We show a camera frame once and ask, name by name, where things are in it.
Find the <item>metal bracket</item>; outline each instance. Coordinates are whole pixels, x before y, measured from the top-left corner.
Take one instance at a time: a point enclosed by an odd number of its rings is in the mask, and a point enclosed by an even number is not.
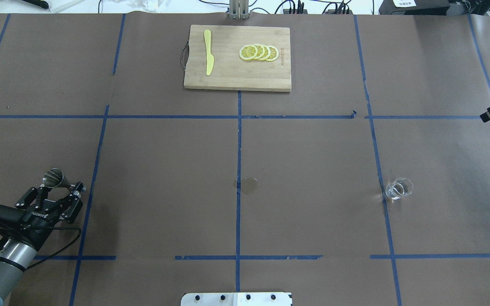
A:
[[[181,306],[292,306],[289,292],[185,294]]]
[[[249,19],[249,0],[230,0],[230,19]]]

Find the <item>white label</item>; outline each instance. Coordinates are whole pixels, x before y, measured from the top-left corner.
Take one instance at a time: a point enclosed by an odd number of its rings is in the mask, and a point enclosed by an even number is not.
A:
[[[417,6],[415,0],[393,0],[394,5],[397,8],[410,8],[412,6]]]

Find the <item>yellow plastic knife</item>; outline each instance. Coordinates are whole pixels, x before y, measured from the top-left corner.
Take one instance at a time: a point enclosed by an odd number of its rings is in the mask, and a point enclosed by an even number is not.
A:
[[[213,71],[213,65],[214,65],[214,56],[211,54],[211,31],[210,30],[204,31],[204,39],[205,39],[205,53],[207,54],[206,56],[207,67],[205,70],[205,74],[211,75],[211,72]]]

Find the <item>clear glass cup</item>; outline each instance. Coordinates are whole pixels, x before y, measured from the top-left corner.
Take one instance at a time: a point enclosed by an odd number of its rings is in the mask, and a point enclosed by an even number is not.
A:
[[[412,193],[413,183],[409,178],[397,178],[385,188],[385,194],[393,200],[400,199],[403,196],[409,196]]]

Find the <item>wooden cutting board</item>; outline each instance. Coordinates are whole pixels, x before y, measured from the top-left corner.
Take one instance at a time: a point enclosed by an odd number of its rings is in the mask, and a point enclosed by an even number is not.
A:
[[[211,54],[214,66],[206,75],[204,30],[211,31]],[[279,49],[273,62],[242,60],[239,49],[260,43]],[[185,88],[223,89],[229,91],[291,90],[290,29],[243,27],[233,25],[191,25],[189,56],[185,70]]]

